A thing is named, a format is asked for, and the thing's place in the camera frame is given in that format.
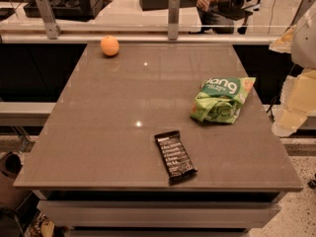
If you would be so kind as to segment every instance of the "gray table top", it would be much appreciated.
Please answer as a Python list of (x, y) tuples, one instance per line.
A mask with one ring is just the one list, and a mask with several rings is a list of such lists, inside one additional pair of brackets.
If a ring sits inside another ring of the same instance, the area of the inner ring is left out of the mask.
[[(300, 191), (255, 90), (234, 124), (190, 118), (200, 83), (247, 76), (229, 44), (87, 45), (15, 186), (39, 190)], [(178, 129), (197, 174), (171, 186), (154, 135)]]

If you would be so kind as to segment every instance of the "table drawer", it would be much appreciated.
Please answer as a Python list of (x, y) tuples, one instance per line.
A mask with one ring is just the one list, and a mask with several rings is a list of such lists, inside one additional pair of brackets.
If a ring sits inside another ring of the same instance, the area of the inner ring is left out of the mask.
[(265, 226), (280, 208), (258, 202), (42, 200), (39, 210), (69, 227), (249, 229)]

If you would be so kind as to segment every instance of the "orange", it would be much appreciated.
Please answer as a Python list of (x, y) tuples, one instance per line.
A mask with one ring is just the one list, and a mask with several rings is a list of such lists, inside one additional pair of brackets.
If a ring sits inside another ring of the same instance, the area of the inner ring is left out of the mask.
[(113, 36), (105, 36), (101, 39), (101, 50), (107, 56), (114, 56), (119, 52), (119, 42)]

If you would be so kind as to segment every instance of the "table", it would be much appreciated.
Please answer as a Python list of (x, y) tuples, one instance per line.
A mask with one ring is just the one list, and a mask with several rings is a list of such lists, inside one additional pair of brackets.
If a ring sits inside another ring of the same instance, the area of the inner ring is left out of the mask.
[[(130, 42), (108, 58), (89, 42), (15, 187), (57, 225), (263, 227), (302, 184), (255, 91), (234, 124), (190, 118), (215, 76), (246, 76), (229, 44)], [(198, 172), (171, 186), (154, 135), (175, 129)]]

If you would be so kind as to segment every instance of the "person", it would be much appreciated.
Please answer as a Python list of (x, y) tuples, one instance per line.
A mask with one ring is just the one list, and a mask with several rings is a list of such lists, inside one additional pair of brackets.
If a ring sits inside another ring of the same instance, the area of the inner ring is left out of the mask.
[(218, 0), (197, 0), (197, 11), (204, 26), (201, 27), (200, 33), (212, 29), (216, 34), (233, 34), (233, 20), (212, 12), (217, 8), (217, 3)]

